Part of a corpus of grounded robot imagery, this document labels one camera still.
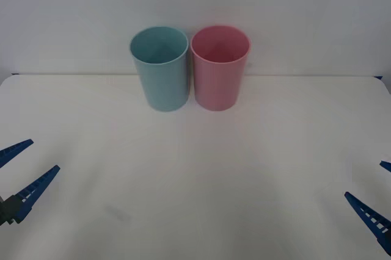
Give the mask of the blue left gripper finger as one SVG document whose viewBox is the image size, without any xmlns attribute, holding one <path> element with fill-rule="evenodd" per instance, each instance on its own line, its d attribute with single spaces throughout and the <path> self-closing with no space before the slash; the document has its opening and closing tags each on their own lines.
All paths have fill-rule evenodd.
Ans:
<svg viewBox="0 0 391 260">
<path fill-rule="evenodd" d="M 4 222 L 21 223 L 58 174 L 59 170 L 60 167 L 55 165 L 33 183 L 6 199 L 4 201 Z"/>
<path fill-rule="evenodd" d="M 0 167 L 2 168 L 5 164 L 9 163 L 13 158 L 19 155 L 22 151 L 33 144 L 33 140 L 28 139 L 20 143 L 14 144 L 10 147 L 4 148 L 0 151 Z"/>
</svg>

